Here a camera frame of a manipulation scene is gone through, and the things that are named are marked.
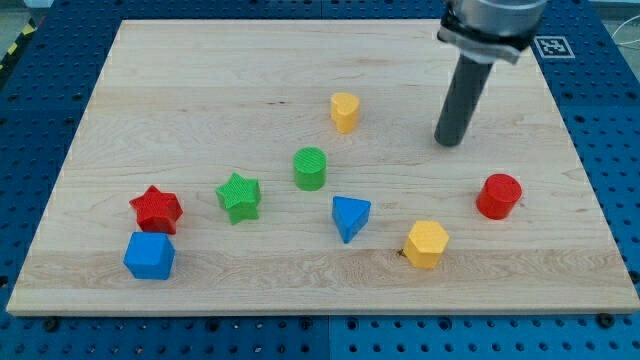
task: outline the blue triangular prism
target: blue triangular prism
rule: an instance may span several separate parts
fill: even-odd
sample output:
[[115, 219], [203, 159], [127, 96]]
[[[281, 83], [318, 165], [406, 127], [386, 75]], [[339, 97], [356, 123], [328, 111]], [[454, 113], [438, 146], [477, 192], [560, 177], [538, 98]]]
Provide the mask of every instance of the blue triangular prism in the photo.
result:
[[342, 241], [348, 244], [369, 221], [371, 202], [342, 196], [333, 197], [333, 220]]

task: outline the green block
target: green block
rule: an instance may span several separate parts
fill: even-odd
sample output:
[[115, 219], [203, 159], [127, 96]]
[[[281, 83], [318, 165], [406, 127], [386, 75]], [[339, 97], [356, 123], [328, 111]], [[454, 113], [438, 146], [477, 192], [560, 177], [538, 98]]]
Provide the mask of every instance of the green block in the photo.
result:
[[327, 157], [317, 147], [298, 150], [293, 156], [296, 186], [305, 191], [315, 191], [324, 186], [327, 178]]
[[231, 224], [245, 219], [258, 219], [260, 186], [257, 179], [245, 179], [233, 173], [226, 184], [216, 189], [220, 207], [229, 214]]

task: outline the blue pegboard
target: blue pegboard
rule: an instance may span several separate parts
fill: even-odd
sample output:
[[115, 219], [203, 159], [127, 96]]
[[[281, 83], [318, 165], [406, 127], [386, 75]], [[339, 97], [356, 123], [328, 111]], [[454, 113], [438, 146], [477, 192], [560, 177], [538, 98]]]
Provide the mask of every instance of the blue pegboard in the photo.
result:
[[[16, 319], [4, 311], [122, 19], [440, 18], [440, 0], [59, 0], [0, 91], [0, 359], [640, 357], [640, 316]], [[534, 51], [640, 277], [639, 84], [591, 6], [551, 0]]]

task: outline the red block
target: red block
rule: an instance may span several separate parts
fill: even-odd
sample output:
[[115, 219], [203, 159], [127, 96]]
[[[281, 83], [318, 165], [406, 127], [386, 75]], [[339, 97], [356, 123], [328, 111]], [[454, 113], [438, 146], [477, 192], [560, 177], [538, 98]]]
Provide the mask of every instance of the red block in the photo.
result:
[[182, 215], [178, 198], [151, 185], [144, 195], [129, 201], [136, 210], [137, 222], [144, 232], [176, 233], [176, 221]]
[[485, 181], [476, 206], [489, 219], [501, 220], [509, 216], [520, 197], [522, 188], [516, 179], [506, 174], [494, 174]]

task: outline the yellow black caution tape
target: yellow black caution tape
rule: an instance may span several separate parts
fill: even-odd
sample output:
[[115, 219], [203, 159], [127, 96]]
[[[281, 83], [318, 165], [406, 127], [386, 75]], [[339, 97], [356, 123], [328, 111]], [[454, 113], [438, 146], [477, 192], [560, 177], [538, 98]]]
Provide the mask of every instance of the yellow black caution tape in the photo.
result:
[[11, 72], [15, 68], [18, 60], [22, 57], [24, 50], [27, 48], [27, 44], [31, 42], [37, 27], [33, 20], [29, 20], [29, 23], [25, 25], [22, 32], [18, 35], [16, 41], [7, 49], [7, 53], [0, 61], [0, 89], [4, 87]]

